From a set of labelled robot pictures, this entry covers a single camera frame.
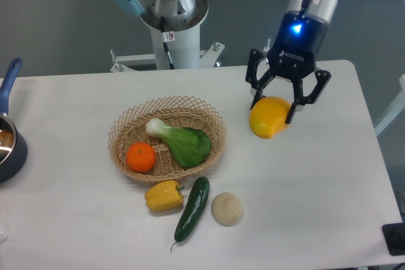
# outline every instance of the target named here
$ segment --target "bok choy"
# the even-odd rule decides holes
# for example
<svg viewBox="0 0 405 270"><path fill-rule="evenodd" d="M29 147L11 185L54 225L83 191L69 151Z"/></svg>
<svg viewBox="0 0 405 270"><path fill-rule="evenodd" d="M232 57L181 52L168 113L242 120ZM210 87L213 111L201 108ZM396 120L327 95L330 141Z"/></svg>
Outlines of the bok choy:
<svg viewBox="0 0 405 270"><path fill-rule="evenodd" d="M202 130L176 128L159 118L152 118L146 124L146 133L161 138L168 146L171 156L184 169L202 164L211 152L211 139Z"/></svg>

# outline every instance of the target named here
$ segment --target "cucumber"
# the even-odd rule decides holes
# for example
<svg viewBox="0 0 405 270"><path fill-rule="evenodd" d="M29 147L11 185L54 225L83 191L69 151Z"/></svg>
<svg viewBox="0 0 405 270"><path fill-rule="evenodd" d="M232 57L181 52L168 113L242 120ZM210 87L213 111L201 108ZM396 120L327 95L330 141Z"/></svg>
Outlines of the cucumber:
<svg viewBox="0 0 405 270"><path fill-rule="evenodd" d="M196 227L207 204L209 194L208 178L202 176L194 182L184 212L175 230L175 243L184 241Z"/></svg>

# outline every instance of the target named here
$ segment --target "round bread roll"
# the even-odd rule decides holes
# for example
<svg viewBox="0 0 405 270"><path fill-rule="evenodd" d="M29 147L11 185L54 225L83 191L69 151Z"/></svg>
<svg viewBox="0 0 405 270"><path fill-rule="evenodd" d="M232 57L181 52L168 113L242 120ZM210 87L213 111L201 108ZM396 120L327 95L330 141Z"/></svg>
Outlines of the round bread roll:
<svg viewBox="0 0 405 270"><path fill-rule="evenodd" d="M235 194L224 192L214 198L211 212L214 219L222 226L235 226L243 214L242 202Z"/></svg>

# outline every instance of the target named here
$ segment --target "woven basket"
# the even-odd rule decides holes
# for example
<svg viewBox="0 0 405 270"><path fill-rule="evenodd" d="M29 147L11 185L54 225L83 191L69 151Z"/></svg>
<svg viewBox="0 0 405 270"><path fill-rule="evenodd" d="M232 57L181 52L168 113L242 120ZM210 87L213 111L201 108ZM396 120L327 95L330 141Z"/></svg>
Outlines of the woven basket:
<svg viewBox="0 0 405 270"><path fill-rule="evenodd" d="M151 118L159 118L171 126L191 127L206 132L212 141L207 159L195 168L182 169L171 157L167 145L161 139L146 133L146 123ZM225 136L223 119L210 104L195 97L167 97L148 101L125 111L111 127L108 150L111 159L123 173L138 181L156 183L179 180L208 168L220 156L225 145ZM148 172L133 172L125 162L126 152L135 142L148 143L156 153L156 162Z"/></svg>

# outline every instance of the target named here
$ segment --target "cooking pot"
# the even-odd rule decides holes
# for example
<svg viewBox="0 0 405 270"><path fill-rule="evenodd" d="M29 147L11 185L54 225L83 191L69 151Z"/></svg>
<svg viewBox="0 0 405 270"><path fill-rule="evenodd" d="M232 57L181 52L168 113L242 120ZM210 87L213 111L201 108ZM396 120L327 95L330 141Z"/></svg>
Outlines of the cooking pot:
<svg viewBox="0 0 405 270"><path fill-rule="evenodd" d="M14 58L0 86L0 183L13 177L27 159L27 143L7 117L8 98L22 60Z"/></svg>

